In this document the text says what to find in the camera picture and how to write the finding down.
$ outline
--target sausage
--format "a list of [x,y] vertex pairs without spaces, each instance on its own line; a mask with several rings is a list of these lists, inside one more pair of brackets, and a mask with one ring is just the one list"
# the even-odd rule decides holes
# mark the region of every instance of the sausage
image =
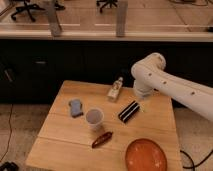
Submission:
[[103,143],[105,143],[106,141],[108,141],[109,139],[111,139],[112,137],[112,132],[106,132],[103,135],[101,135],[100,137],[98,137],[93,143],[92,143],[92,148],[95,148]]

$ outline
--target white cup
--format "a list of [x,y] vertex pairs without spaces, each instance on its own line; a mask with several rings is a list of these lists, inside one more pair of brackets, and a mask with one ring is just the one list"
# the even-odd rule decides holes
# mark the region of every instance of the white cup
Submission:
[[86,113],[86,121],[91,130],[96,131],[101,128],[104,119],[104,113],[101,109],[92,108]]

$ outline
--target small bottle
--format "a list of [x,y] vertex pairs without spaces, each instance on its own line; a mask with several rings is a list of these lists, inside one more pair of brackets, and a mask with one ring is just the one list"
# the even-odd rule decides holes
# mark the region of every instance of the small bottle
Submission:
[[123,77],[119,77],[118,80],[116,80],[112,87],[110,88],[107,97],[109,101],[116,101],[120,92],[120,89],[123,85]]

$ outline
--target sponge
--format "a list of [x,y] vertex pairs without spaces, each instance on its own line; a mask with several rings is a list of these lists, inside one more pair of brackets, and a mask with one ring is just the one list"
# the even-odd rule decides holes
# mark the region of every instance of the sponge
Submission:
[[81,101],[79,99],[73,99],[69,102],[69,106],[70,106],[70,115],[75,118],[78,117],[80,115],[83,115],[83,111],[82,111],[82,104]]

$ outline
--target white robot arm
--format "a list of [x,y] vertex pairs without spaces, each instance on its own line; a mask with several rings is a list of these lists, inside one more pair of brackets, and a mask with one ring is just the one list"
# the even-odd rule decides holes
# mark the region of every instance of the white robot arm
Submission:
[[135,94],[144,98],[157,89],[213,122],[213,89],[170,75],[163,71],[165,66],[159,53],[136,62],[131,69]]

